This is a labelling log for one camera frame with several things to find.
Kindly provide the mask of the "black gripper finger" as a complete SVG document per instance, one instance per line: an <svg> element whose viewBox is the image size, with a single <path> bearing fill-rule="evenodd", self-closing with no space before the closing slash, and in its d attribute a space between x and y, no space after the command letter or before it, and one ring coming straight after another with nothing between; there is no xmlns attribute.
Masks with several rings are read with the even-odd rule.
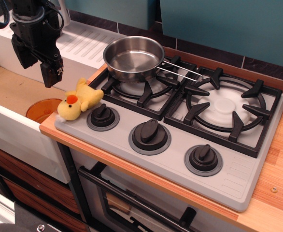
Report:
<svg viewBox="0 0 283 232"><path fill-rule="evenodd" d="M52 61L51 63L43 62L41 72L46 88L51 88L53 85L61 82L63 75L63 59Z"/></svg>
<svg viewBox="0 0 283 232"><path fill-rule="evenodd" d="M15 34L12 36L12 45L14 52L24 69L27 69L38 62L38 59L32 55L31 50L27 48L23 41Z"/></svg>

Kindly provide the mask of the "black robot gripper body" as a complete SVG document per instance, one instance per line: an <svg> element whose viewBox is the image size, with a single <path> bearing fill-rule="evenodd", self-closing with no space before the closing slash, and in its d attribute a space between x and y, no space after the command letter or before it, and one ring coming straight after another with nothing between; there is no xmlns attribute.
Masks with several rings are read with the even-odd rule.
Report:
<svg viewBox="0 0 283 232"><path fill-rule="evenodd" d="M56 40L60 36L58 14L50 8L39 8L35 15L26 16L12 13L14 22L10 28L23 41L32 55L40 62L61 58Z"/></svg>

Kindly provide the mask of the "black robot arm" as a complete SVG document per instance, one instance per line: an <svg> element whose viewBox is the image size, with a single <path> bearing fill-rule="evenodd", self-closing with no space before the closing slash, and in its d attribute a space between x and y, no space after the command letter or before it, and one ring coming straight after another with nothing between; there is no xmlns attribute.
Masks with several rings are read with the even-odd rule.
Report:
<svg viewBox="0 0 283 232"><path fill-rule="evenodd" d="M12 1L14 32L12 45L24 69L41 63L44 85L51 88L62 80L63 59L56 46L64 22L56 6L48 0Z"/></svg>

